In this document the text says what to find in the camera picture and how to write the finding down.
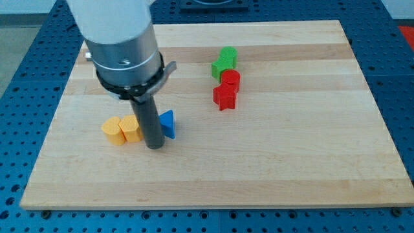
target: blue triangle block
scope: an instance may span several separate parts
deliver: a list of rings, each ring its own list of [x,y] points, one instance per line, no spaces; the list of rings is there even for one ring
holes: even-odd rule
[[[160,122],[164,135],[171,139],[175,139],[175,121],[173,110],[169,110],[161,114]]]

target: wood grain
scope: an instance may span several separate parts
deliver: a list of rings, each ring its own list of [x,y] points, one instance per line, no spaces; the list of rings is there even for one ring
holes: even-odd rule
[[[165,58],[178,61],[155,95],[160,112],[175,111],[176,139],[155,151],[144,142],[108,143],[100,125],[133,112],[100,87],[83,47],[23,208],[414,205],[412,184],[339,22],[155,30]],[[236,109],[220,112],[210,64],[225,45],[239,51],[242,80]]]

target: yellow block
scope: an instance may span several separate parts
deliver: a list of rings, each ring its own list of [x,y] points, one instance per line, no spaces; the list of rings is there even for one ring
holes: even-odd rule
[[[135,115],[124,116],[119,123],[119,127],[121,127],[128,142],[139,142],[144,138]]]
[[[117,116],[109,118],[103,123],[101,129],[105,133],[108,141],[114,145],[121,146],[125,143],[125,137],[119,127],[121,119]]]

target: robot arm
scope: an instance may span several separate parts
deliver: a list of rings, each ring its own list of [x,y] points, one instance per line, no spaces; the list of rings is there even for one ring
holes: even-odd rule
[[[130,100],[147,144],[157,149],[164,135],[153,95],[176,69],[164,67],[151,21],[155,0],[67,0],[92,55],[100,83]]]

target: blue pegboard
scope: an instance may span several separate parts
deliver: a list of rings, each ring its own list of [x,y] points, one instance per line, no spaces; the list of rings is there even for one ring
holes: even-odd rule
[[[182,12],[158,0],[155,23],[339,19],[411,179],[414,54],[378,0],[250,0],[249,10]],[[18,204],[82,36],[57,0],[0,100],[0,232],[414,232],[414,208],[358,210],[24,211]]]

